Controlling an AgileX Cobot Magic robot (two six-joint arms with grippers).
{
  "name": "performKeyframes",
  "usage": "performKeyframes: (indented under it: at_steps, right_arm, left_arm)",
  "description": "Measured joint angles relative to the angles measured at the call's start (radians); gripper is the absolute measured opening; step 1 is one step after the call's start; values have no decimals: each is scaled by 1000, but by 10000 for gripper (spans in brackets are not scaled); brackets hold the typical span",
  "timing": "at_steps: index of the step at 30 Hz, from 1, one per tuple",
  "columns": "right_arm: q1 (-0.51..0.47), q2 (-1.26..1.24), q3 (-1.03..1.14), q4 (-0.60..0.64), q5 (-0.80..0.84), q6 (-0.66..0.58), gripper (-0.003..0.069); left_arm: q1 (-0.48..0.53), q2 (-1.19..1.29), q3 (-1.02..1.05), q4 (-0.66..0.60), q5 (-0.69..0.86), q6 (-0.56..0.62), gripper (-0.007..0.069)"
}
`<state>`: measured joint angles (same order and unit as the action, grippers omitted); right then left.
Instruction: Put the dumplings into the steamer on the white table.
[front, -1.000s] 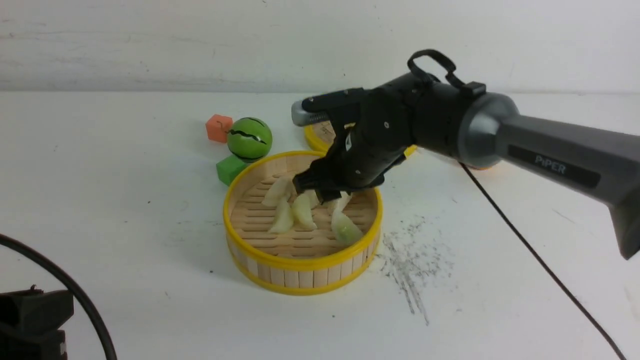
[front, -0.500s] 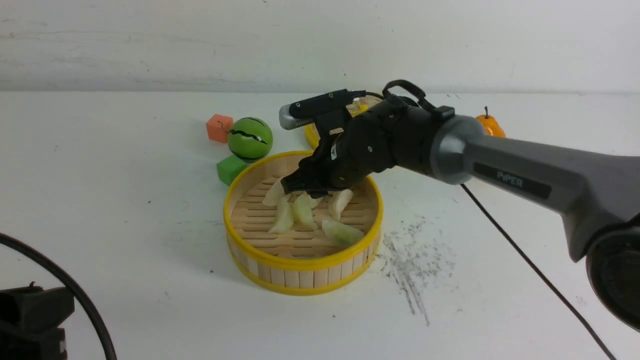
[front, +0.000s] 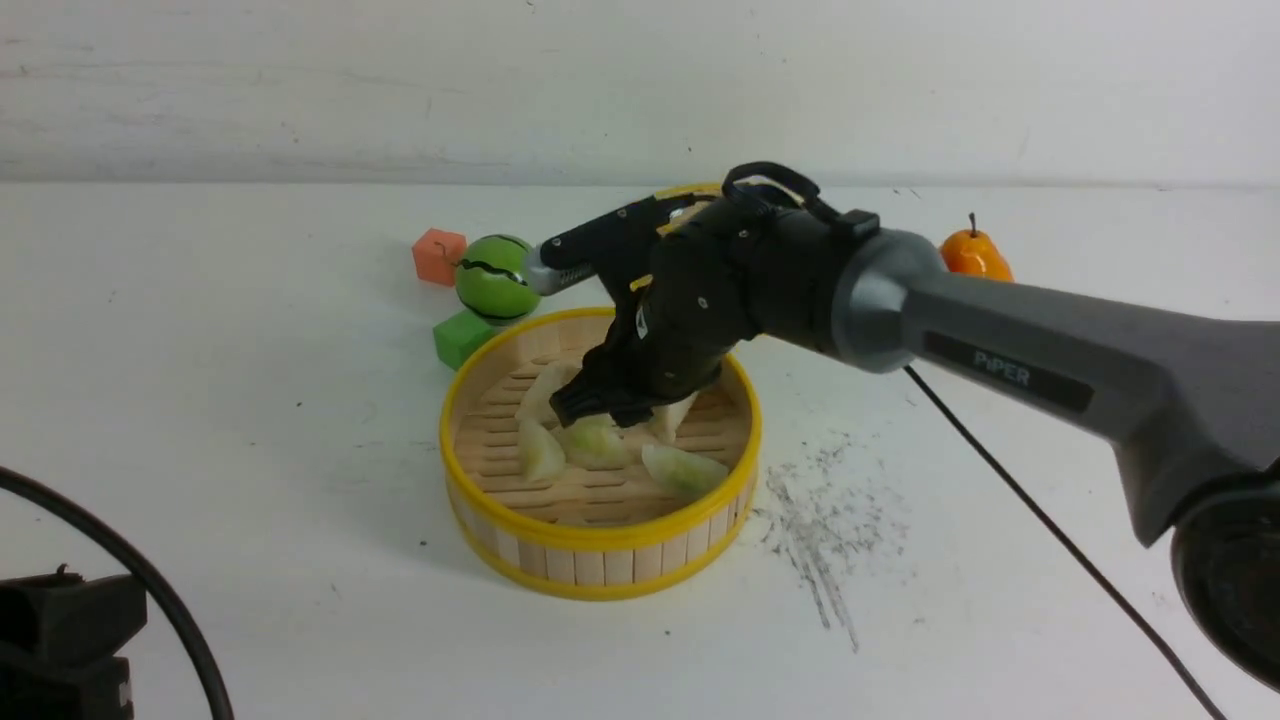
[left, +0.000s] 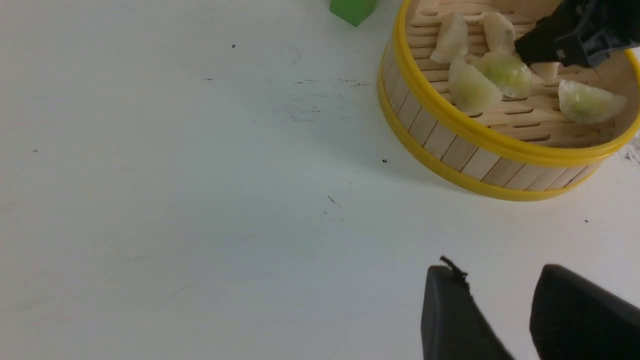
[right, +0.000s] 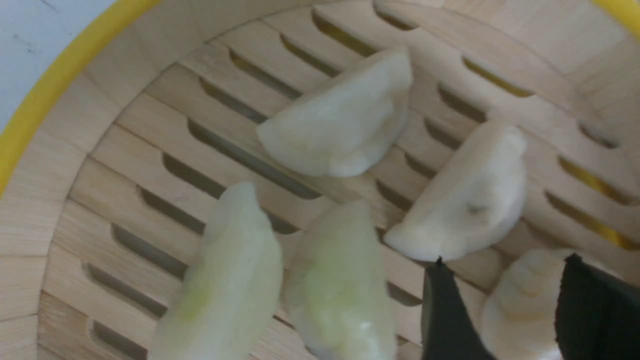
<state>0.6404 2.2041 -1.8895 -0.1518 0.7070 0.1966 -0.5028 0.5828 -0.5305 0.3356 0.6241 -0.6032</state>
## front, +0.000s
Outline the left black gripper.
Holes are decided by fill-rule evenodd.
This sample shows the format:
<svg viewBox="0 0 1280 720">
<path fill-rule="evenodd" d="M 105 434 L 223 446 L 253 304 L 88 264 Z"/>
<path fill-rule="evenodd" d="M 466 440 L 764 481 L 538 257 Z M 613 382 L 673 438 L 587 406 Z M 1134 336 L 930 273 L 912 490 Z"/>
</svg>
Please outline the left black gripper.
<svg viewBox="0 0 1280 720">
<path fill-rule="evenodd" d="M 131 665 L 120 655 L 147 621 L 132 575 L 55 573 L 1 583 L 1 716 L 133 719 Z"/>
</svg>

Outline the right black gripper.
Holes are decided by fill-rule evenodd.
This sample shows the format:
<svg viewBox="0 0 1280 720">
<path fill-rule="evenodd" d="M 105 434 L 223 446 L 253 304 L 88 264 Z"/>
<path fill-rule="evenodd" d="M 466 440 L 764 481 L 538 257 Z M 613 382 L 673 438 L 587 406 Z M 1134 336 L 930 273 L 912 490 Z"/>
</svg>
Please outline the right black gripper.
<svg viewBox="0 0 1280 720">
<path fill-rule="evenodd" d="M 735 293 L 649 284 L 616 309 L 605 340 L 550 397 L 562 427 L 608 416 L 617 427 L 649 421 L 657 409 L 717 383 L 741 340 Z"/>
</svg>

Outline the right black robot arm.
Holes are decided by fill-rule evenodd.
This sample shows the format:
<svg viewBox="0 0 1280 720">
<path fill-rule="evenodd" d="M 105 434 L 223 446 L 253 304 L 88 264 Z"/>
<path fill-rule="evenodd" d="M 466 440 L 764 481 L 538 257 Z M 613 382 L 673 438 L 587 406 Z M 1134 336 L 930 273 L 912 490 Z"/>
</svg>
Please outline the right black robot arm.
<svg viewBox="0 0 1280 720">
<path fill-rule="evenodd" d="M 566 427 L 646 421 L 768 334 L 876 374 L 932 363 L 1106 439 L 1139 543 L 1172 533 L 1198 628 L 1277 687 L 1276 323 L 955 273 L 929 240 L 838 211 L 772 161 L 556 234 L 524 278 L 540 296 L 598 278 L 614 305 L 604 341 L 550 398 Z"/>
</svg>

